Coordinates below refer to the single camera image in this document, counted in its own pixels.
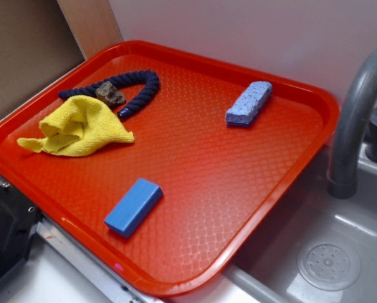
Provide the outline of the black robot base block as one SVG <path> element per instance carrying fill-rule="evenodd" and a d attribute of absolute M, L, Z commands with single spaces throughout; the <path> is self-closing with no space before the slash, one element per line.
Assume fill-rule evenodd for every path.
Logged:
<path fill-rule="evenodd" d="M 0 283 L 27 261 L 39 208 L 10 183 L 0 185 Z"/>

